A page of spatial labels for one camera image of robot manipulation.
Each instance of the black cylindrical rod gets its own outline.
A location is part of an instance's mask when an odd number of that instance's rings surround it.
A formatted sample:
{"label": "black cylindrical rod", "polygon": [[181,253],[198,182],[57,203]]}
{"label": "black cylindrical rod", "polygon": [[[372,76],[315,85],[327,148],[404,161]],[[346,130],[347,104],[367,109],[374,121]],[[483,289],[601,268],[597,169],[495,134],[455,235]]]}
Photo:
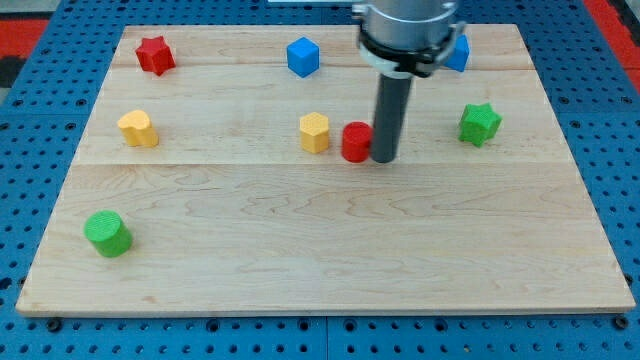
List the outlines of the black cylindrical rod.
{"label": "black cylindrical rod", "polygon": [[411,80],[380,75],[370,149],[371,158],[376,162],[388,163],[396,157]]}

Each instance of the blue cube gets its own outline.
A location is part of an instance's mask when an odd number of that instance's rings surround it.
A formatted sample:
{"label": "blue cube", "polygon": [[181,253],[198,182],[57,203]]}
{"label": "blue cube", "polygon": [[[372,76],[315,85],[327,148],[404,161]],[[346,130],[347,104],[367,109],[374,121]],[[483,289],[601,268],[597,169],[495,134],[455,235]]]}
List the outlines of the blue cube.
{"label": "blue cube", "polygon": [[470,52],[467,35],[459,36],[456,40],[456,47],[453,50],[453,55],[451,55],[451,58],[449,58],[449,61],[447,61],[444,66],[455,71],[464,72]]}
{"label": "blue cube", "polygon": [[287,64],[289,69],[300,77],[307,77],[320,67],[320,48],[306,37],[287,46]]}

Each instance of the blue pegboard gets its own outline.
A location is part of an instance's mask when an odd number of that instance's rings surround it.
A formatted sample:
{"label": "blue pegboard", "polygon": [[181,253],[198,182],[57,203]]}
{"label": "blue pegboard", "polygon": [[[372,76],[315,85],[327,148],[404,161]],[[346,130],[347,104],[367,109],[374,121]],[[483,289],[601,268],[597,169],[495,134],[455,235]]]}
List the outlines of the blue pegboard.
{"label": "blue pegboard", "polygon": [[[467,0],[460,16],[518,24],[638,298],[640,99],[583,4]],[[16,314],[21,282],[126,24],[351,23],[348,6],[63,0],[0,107],[0,357],[640,358],[637,310],[624,316],[61,321]]]}

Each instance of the wood grain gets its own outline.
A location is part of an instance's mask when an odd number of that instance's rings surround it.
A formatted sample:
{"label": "wood grain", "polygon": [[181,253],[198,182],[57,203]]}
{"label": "wood grain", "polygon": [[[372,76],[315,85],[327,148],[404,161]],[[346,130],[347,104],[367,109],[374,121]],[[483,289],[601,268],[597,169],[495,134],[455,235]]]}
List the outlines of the wood grain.
{"label": "wood grain", "polygon": [[[138,69],[163,35],[177,68]],[[321,68],[299,79],[305,35]],[[398,159],[350,164],[342,127],[370,119],[377,74],[353,27],[128,27],[17,304],[27,316],[190,317],[623,312],[635,305],[517,28],[471,25],[469,69],[414,81]],[[504,116],[481,149],[467,103]],[[115,122],[147,111],[152,149]],[[332,145],[299,148],[319,111]],[[119,212],[134,245],[82,235]]]}

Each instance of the green cylinder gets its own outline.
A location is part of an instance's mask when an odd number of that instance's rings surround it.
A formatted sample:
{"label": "green cylinder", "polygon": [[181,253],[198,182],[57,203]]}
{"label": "green cylinder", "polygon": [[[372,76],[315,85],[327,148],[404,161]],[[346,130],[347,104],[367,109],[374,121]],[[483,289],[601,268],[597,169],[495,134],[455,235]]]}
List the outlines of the green cylinder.
{"label": "green cylinder", "polygon": [[131,247],[131,232],[115,211],[103,210],[91,215],[84,224],[84,236],[104,257],[116,257]]}

